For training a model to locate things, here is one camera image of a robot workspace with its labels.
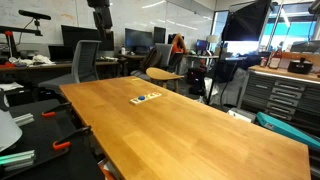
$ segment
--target stool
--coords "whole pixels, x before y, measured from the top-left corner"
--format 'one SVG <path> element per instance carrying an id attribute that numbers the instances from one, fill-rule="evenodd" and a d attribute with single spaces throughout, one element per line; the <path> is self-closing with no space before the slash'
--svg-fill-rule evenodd
<path id="1" fill-rule="evenodd" d="M 173 80 L 174 92 L 179 93 L 178 80 L 183 78 L 183 76 L 178 76 L 158 68 L 148 68 L 147 75 L 150 77 L 151 83 L 153 83 L 154 80 L 161 81 L 163 88 L 167 88 L 167 82 Z"/>

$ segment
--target gray office chair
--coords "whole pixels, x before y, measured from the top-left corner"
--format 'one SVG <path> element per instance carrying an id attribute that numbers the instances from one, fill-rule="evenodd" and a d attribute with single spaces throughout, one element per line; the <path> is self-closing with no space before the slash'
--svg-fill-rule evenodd
<path id="1" fill-rule="evenodd" d="M 38 86 L 59 94 L 60 85 L 98 80 L 95 59 L 100 43 L 101 41 L 79 41 L 73 57 L 71 74 L 42 82 Z"/>
<path id="2" fill-rule="evenodd" d="M 167 67 L 169 65 L 172 44 L 156 43 L 156 48 L 162 54 L 160 67 Z"/>

